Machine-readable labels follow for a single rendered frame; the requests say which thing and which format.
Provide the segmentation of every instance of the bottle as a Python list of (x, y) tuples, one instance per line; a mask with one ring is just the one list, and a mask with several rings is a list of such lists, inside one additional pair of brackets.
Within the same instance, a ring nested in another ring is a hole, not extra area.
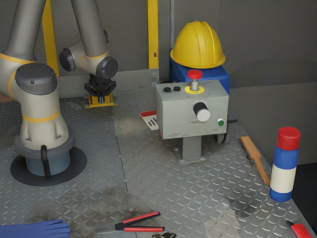
[(283, 127), (277, 135), (269, 196), (277, 202), (292, 197), (301, 133), (294, 127)]

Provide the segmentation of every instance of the gray control panel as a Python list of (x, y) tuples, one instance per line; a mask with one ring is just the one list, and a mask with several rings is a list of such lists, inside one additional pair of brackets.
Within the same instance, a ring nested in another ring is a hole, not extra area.
[(156, 85), (156, 117), (163, 139), (195, 137), (227, 132), (229, 95), (218, 80)]

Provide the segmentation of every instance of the yellow vertical beam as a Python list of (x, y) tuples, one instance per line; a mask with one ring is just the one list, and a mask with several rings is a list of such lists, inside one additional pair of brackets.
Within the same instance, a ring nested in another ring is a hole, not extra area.
[(147, 67), (159, 67), (159, 3), (146, 0), (147, 7)]
[(45, 4), (43, 16), (42, 16), (42, 26), (43, 26), (47, 65), (50, 66), (55, 71), (56, 76), (60, 76), (59, 63), (57, 60), (57, 51), (56, 51), (56, 44), (55, 44), (51, 0), (46, 0), (46, 4)]

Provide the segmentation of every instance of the yellow hard hat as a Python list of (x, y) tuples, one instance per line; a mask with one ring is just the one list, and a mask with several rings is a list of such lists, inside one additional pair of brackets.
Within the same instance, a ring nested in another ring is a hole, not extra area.
[(182, 66), (196, 69), (215, 68), (226, 60), (216, 31), (198, 20), (187, 23), (180, 31), (170, 57)]

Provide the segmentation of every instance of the wooden handle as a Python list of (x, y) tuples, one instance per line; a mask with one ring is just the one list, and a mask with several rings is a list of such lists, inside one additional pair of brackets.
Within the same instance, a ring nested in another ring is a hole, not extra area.
[(240, 140), (246, 149), (247, 153), (249, 154), (250, 158), (254, 160), (257, 170), (260, 173), (264, 183), (269, 186), (271, 183), (271, 180), (269, 176), (267, 175), (266, 171), (264, 170), (263, 164), (261, 162), (262, 156), (260, 155), (258, 149), (256, 148), (255, 144), (252, 142), (251, 138), (249, 136), (242, 136), (240, 137)]

